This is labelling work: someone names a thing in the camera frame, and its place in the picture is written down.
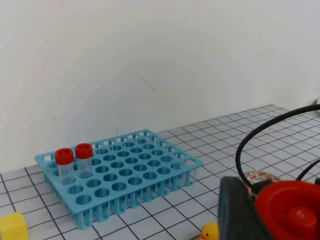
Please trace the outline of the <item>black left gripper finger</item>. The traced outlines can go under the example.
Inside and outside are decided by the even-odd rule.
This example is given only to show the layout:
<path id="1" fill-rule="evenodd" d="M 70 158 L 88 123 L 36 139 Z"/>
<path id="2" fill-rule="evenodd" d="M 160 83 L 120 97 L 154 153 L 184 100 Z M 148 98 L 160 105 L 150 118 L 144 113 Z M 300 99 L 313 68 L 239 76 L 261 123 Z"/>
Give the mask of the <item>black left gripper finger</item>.
<path id="1" fill-rule="evenodd" d="M 248 188 L 237 177 L 225 176 L 220 181 L 217 222 L 220 240 L 273 238 L 258 215 Z"/>

